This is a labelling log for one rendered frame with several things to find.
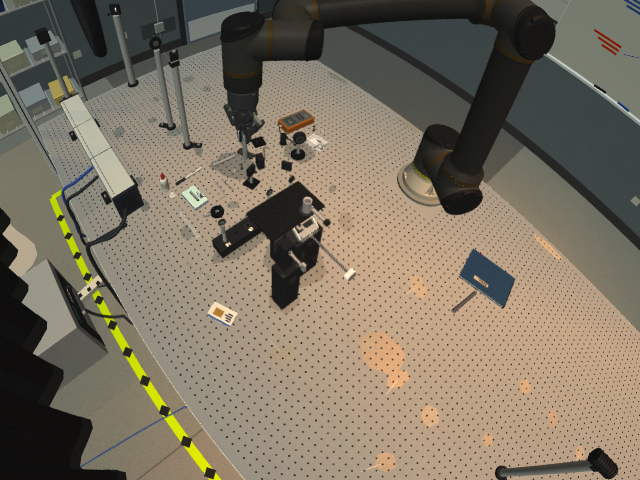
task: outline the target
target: orange device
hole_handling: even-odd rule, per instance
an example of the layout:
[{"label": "orange device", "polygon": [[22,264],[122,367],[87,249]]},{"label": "orange device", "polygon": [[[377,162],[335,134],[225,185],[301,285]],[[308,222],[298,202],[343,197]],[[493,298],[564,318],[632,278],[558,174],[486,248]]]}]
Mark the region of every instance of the orange device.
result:
[{"label": "orange device", "polygon": [[300,110],[293,115],[281,118],[278,120],[278,125],[282,127],[282,130],[288,135],[291,132],[300,130],[302,127],[311,125],[314,122],[314,118],[306,110]]}]

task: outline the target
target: black cable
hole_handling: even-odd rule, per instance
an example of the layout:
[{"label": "black cable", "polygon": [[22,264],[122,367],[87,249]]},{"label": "black cable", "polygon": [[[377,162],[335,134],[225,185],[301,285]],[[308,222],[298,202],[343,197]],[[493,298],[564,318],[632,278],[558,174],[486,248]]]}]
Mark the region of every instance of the black cable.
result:
[{"label": "black cable", "polygon": [[[76,228],[78,229],[78,231],[80,231],[79,225],[78,225],[78,220],[76,219],[76,216],[73,214],[73,209],[71,208],[71,203],[69,203],[71,201],[72,198],[80,195],[82,192],[84,192],[87,188],[89,188],[89,186],[95,182],[99,177],[94,177],[93,180],[91,180],[89,183],[87,183],[84,187],[82,187],[80,190],[78,190],[77,192],[75,192],[74,194],[70,195],[69,198],[67,198],[67,211],[69,212],[69,215],[71,216],[71,220],[73,220],[74,225],[76,226]],[[87,250],[87,257],[89,257],[89,260],[91,261],[91,265],[93,265],[93,268],[96,270],[96,274],[100,275],[100,278],[105,278],[104,274],[101,272],[101,270],[98,268],[98,264],[96,263],[96,261],[93,258],[93,255],[91,255],[91,250],[90,248],[94,245],[97,245],[98,243],[102,243],[105,242],[107,240],[111,240],[113,237],[115,237],[120,230],[122,230],[124,228],[124,224],[125,221],[127,219],[127,209],[125,208],[122,212],[122,221],[120,222],[120,225],[118,225],[114,230],[112,230],[111,232],[108,232],[106,234],[104,234],[103,236],[97,238],[96,240],[94,240],[93,242],[89,242],[88,244],[84,241],[84,238],[82,237],[82,235],[80,235],[80,241],[82,242],[82,244],[86,247]],[[116,299],[116,301],[120,304],[120,306],[122,308],[124,308],[124,305],[122,305],[122,302],[120,301],[120,299],[118,298],[118,295],[116,295],[115,290],[113,290],[113,287],[111,286],[111,284],[105,284],[106,287],[109,289],[109,291],[111,292],[111,294],[113,295],[113,297]]]},{"label": "black cable", "polygon": [[126,315],[103,315],[102,313],[92,312],[91,310],[87,310],[86,308],[82,310],[82,313],[90,313],[91,315],[95,315],[96,317],[102,317],[102,318],[124,318],[127,322],[133,325],[131,320],[129,320]]}]

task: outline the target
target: robotic arm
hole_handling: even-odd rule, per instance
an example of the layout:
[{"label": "robotic arm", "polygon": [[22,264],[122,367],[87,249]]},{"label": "robotic arm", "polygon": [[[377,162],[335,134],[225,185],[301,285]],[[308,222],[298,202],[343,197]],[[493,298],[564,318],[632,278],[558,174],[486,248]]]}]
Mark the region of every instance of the robotic arm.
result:
[{"label": "robotic arm", "polygon": [[447,213],[472,211],[482,202],[482,166],[527,73],[555,40],[553,20],[530,0],[278,0],[273,20],[255,12],[231,15],[222,22],[220,40],[224,108],[238,140],[249,140],[264,125],[256,110],[263,62],[318,60],[325,28],[465,18],[498,31],[489,63],[460,134],[432,125],[414,164]]}]

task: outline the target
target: whiteboard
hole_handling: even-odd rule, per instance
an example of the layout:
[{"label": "whiteboard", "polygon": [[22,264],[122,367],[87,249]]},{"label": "whiteboard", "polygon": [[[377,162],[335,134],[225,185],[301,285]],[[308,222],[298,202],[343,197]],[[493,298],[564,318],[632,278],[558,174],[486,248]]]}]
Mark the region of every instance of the whiteboard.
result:
[{"label": "whiteboard", "polygon": [[571,0],[549,53],[640,117],[640,0]]}]

